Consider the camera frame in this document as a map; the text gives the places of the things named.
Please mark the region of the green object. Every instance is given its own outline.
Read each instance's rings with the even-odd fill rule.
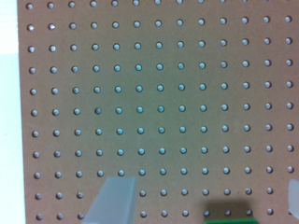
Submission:
[[[211,219],[206,220],[205,224],[259,224],[254,217]]]

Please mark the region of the brown pegboard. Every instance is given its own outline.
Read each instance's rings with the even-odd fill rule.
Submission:
[[[54,8],[47,7],[47,1],[32,0],[33,9],[26,8],[28,1],[19,1],[19,43],[21,71],[21,106],[24,181],[27,223],[37,223],[36,215],[41,214],[41,222],[45,223],[79,223],[78,213],[86,215],[93,199],[104,184],[107,176],[115,176],[123,170],[126,176],[136,176],[138,194],[140,190],[147,192],[146,197],[137,198],[135,223],[204,223],[205,218],[226,218],[224,212],[230,210],[231,217],[245,217],[250,209],[260,223],[295,223],[293,216],[288,214],[288,184],[291,178],[298,179],[298,55],[297,55],[297,1],[198,1],[184,0],[179,5],[175,0],[163,0],[157,6],[154,1],[140,1],[139,6],[133,2],[119,1],[116,7],[111,1],[97,1],[96,7],[90,1],[75,1],[70,8],[67,1],[53,0]],[[264,16],[270,22],[263,21]],[[292,21],[285,22],[291,16]],[[244,24],[242,18],[249,18]],[[227,23],[221,24],[220,19],[226,18]],[[177,26],[182,19],[183,25]],[[198,24],[199,19],[205,25]],[[155,21],[162,22],[161,27]],[[117,21],[120,27],[112,28]],[[134,21],[140,21],[139,28]],[[74,22],[75,30],[69,28]],[[97,28],[92,29],[91,23],[96,22]],[[55,25],[49,30],[49,24]],[[27,26],[33,24],[34,30],[29,32]],[[271,44],[265,45],[266,37]],[[249,44],[244,46],[246,38]],[[221,46],[221,40],[227,46]],[[198,42],[204,40],[206,45],[200,48]],[[161,49],[155,44],[163,43]],[[177,43],[184,42],[183,48]],[[135,49],[136,42],[141,49]],[[96,43],[99,50],[92,50]],[[120,50],[113,45],[120,44]],[[70,47],[77,45],[77,51]],[[49,47],[54,45],[55,52]],[[34,46],[35,52],[29,53],[28,47]],[[292,59],[293,65],[287,66],[286,61]],[[271,66],[264,61],[271,60]],[[221,67],[226,61],[228,66]],[[243,62],[249,61],[249,67]],[[205,69],[199,63],[206,64]],[[158,71],[156,65],[162,63],[164,69]],[[178,63],[184,63],[182,70]],[[95,65],[100,67],[94,73]],[[120,72],[114,66],[121,66]],[[141,71],[135,66],[142,65]],[[78,67],[73,73],[71,68]],[[57,73],[52,74],[50,68],[55,66]],[[29,73],[34,67],[36,72]],[[271,82],[271,88],[265,82]],[[293,87],[287,88],[291,81]],[[227,83],[228,89],[222,90],[221,83]],[[243,88],[248,82],[249,88]],[[206,90],[200,91],[200,84],[206,84]],[[157,91],[159,84],[164,85],[163,91]],[[184,84],[185,90],[178,89]],[[143,87],[142,92],[135,90]],[[100,93],[94,93],[94,87],[100,87]],[[116,93],[115,87],[121,86]],[[79,88],[79,94],[72,92]],[[35,88],[36,95],[30,90]],[[57,88],[57,95],[51,89]],[[293,103],[293,109],[287,103]],[[265,104],[271,103],[271,109]],[[227,104],[229,109],[222,111],[221,106]],[[250,104],[250,110],[243,105]],[[159,113],[159,105],[164,112]],[[186,106],[185,112],[178,107]],[[207,110],[202,112],[201,105]],[[122,113],[115,112],[117,107]],[[139,114],[136,108],[142,106],[144,112]],[[102,113],[96,115],[94,109],[100,107]],[[79,115],[73,110],[80,109]],[[36,117],[31,115],[35,109]],[[52,110],[58,109],[58,116]],[[288,131],[287,125],[294,126]],[[245,132],[248,124],[250,131]],[[273,129],[265,129],[271,124]],[[229,131],[221,130],[228,125]],[[186,133],[179,131],[186,128]],[[207,126],[202,133],[201,127]],[[144,128],[143,134],[137,129]],[[165,133],[158,133],[159,127]],[[122,135],[116,130],[123,129]],[[81,130],[81,136],[74,131]],[[101,129],[102,134],[96,135],[95,130]],[[60,131],[59,137],[53,132]],[[39,136],[34,138],[33,131]],[[250,146],[246,153],[245,146]],[[273,151],[267,152],[266,146]],[[166,153],[161,155],[159,149],[164,147]],[[179,150],[187,148],[186,154]],[[208,153],[201,152],[202,147]],[[223,153],[223,147],[230,148]],[[124,154],[119,156],[118,149]],[[140,156],[138,150],[145,149]],[[96,156],[96,150],[102,149],[103,155]],[[53,153],[61,152],[60,158]],[[82,156],[76,157],[75,152],[81,150]],[[33,157],[37,151],[38,159]],[[266,168],[273,167],[268,174]],[[288,173],[288,167],[294,168]],[[229,167],[230,174],[225,175],[223,168]],[[250,167],[252,172],[245,173]],[[164,168],[166,175],[160,175]],[[186,168],[188,173],[182,175],[180,170]],[[208,174],[203,175],[202,169],[207,168]],[[144,169],[146,174],[138,174]],[[104,171],[103,177],[97,172]],[[83,177],[77,178],[76,172],[81,171]],[[34,173],[41,174],[40,179]],[[61,172],[62,177],[54,175]],[[245,190],[250,188],[252,194]],[[272,188],[273,194],[267,194]],[[167,190],[166,196],[160,191]],[[183,196],[181,191],[188,190]],[[224,195],[229,189],[231,194]],[[63,198],[55,198],[57,192]],[[77,193],[83,192],[82,199]],[[40,193],[42,198],[35,199]],[[274,214],[268,215],[267,209]],[[165,210],[167,217],[162,217]],[[145,211],[145,218],[140,213]],[[63,214],[62,220],[57,214]]]

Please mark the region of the translucent plastic piece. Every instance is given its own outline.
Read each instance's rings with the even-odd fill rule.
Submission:
[[[135,213],[135,177],[109,176],[82,224],[134,224]]]

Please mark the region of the pegboard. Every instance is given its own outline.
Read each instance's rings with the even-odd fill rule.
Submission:
[[[117,175],[135,223],[298,222],[298,8],[18,1],[27,223],[80,223]]]

